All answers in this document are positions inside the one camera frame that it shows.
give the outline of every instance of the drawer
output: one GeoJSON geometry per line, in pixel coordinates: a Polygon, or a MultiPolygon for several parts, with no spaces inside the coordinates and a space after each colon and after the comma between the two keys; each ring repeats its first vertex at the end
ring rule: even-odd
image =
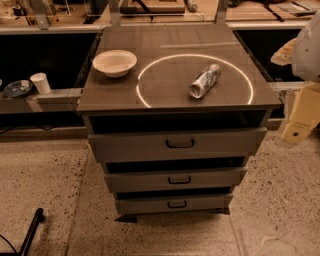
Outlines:
{"type": "Polygon", "coordinates": [[[121,215],[151,213],[214,211],[221,212],[228,208],[232,199],[227,195],[199,195],[188,197],[146,198],[116,200],[116,208],[121,215]]]}
{"type": "Polygon", "coordinates": [[[234,187],[241,183],[245,168],[218,168],[161,172],[106,174],[109,191],[134,192],[207,187],[234,187]]]}
{"type": "Polygon", "coordinates": [[[249,156],[257,151],[266,128],[194,132],[89,135],[98,162],[155,161],[249,156]]]}

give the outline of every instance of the countertop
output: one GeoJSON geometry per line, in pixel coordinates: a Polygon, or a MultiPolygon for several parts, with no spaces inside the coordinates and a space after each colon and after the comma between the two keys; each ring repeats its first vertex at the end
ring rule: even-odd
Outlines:
{"type": "Polygon", "coordinates": [[[106,27],[97,55],[121,49],[137,56],[122,78],[91,68],[79,112],[275,109],[280,101],[227,25],[106,27]],[[189,85],[209,64],[222,75],[203,99],[189,85]]]}

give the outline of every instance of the aluminum can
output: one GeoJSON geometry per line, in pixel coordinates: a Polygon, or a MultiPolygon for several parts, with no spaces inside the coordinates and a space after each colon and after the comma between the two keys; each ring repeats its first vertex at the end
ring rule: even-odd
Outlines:
{"type": "Polygon", "coordinates": [[[211,64],[206,67],[196,77],[189,87],[189,93],[193,98],[202,98],[211,87],[217,82],[221,75],[221,68],[217,64],[211,64]]]}

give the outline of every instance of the black cable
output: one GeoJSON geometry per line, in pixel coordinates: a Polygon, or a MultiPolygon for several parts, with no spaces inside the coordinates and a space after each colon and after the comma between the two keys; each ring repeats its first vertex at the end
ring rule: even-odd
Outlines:
{"type": "Polygon", "coordinates": [[[3,235],[0,235],[0,237],[6,241],[8,243],[8,245],[10,245],[10,247],[12,248],[12,250],[14,251],[14,253],[17,253],[16,249],[13,247],[13,245],[3,236],[3,235]]]}

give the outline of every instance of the speckled floor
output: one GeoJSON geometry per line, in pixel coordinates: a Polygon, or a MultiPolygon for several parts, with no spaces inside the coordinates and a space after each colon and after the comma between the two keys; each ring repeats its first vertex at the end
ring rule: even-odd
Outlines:
{"type": "MultiPolygon", "coordinates": [[[[299,147],[267,133],[234,191],[230,215],[118,215],[85,135],[9,131],[0,137],[0,234],[19,250],[44,209],[30,256],[320,255],[320,132],[299,147]]],[[[10,247],[0,239],[0,252],[10,247]]]]}

